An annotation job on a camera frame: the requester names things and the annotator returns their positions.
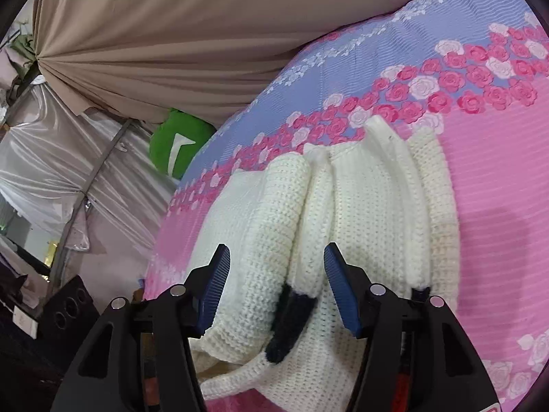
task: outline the green plush toy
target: green plush toy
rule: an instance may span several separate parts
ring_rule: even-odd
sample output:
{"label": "green plush toy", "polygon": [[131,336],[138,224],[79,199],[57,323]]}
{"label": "green plush toy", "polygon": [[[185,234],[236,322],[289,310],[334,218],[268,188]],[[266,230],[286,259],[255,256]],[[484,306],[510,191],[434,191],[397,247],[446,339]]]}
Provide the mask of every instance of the green plush toy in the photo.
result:
{"label": "green plush toy", "polygon": [[171,108],[168,120],[150,139],[150,160],[160,172],[180,180],[194,155],[214,133],[215,128],[202,119]]}

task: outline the beige fabric canopy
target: beige fabric canopy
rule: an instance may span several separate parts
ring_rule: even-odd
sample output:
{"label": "beige fabric canopy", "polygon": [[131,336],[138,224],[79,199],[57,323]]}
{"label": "beige fabric canopy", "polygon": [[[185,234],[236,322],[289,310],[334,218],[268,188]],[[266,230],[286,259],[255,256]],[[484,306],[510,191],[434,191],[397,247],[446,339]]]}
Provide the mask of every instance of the beige fabric canopy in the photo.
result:
{"label": "beige fabric canopy", "polygon": [[35,0],[40,70],[69,108],[216,126],[296,49],[410,0]]}

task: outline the bed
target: bed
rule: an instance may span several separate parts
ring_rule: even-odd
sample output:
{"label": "bed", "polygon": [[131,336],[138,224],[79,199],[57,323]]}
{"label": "bed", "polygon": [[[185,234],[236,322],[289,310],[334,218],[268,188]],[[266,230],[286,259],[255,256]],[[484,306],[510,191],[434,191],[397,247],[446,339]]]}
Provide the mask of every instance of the bed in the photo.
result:
{"label": "bed", "polygon": [[[237,169],[264,169],[307,143],[362,139],[374,114],[402,138],[429,126],[458,207],[457,316],[502,410],[519,410],[549,356],[549,38],[540,20],[525,0],[414,0],[309,44],[194,158],[145,296],[185,280],[202,221]],[[254,391],[209,404],[260,408],[279,410]]]}

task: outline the knitted fabric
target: knitted fabric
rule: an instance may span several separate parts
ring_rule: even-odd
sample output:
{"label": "knitted fabric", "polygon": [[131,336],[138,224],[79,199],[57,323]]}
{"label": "knitted fabric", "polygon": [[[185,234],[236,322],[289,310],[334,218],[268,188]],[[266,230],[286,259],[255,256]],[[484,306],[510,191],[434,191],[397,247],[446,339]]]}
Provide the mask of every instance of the knitted fabric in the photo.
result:
{"label": "knitted fabric", "polygon": [[193,349],[245,363],[265,344],[309,178],[306,160],[288,153],[265,172],[239,172],[227,183],[205,218],[188,271],[208,264],[219,243],[231,251],[232,271],[213,325],[199,342],[193,341]]}

